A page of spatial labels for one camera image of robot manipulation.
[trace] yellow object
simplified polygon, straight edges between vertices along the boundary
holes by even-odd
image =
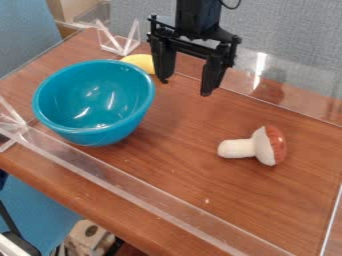
[[[154,60],[150,54],[134,54],[122,58],[122,61],[137,65],[149,74],[156,74]]]

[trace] cable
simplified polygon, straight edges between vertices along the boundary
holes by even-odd
[[[241,6],[242,0],[240,0],[238,4],[237,4],[234,7],[229,6],[229,5],[224,2],[224,0],[220,0],[220,2],[221,2],[221,4],[222,4],[229,10],[237,10],[237,9],[240,8],[240,6]]]

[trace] mushroom stem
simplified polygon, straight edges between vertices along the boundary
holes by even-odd
[[[256,156],[254,139],[225,140],[220,144],[218,154],[225,158],[245,158]]]

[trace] white object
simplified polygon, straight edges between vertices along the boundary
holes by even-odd
[[[262,127],[250,139],[225,140],[218,147],[218,155],[225,158],[257,157],[269,166],[277,165],[285,158],[287,145],[282,133],[274,127]]]
[[[105,51],[113,52],[121,56],[128,56],[141,45],[141,26],[138,19],[134,20],[129,37],[113,36],[109,28],[101,20],[97,20],[98,36],[101,47]]]

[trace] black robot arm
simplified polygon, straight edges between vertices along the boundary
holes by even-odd
[[[202,75],[202,96],[209,96],[220,87],[228,68],[234,66],[237,48],[242,42],[238,36],[220,27],[220,15],[221,2],[218,0],[178,0],[176,24],[170,24],[164,17],[157,15],[149,19],[152,22],[149,42],[158,78],[168,83],[168,79],[173,76],[177,52],[205,59],[208,62]],[[190,40],[212,39],[220,41],[220,44],[213,49],[182,40],[181,36],[186,36]]]

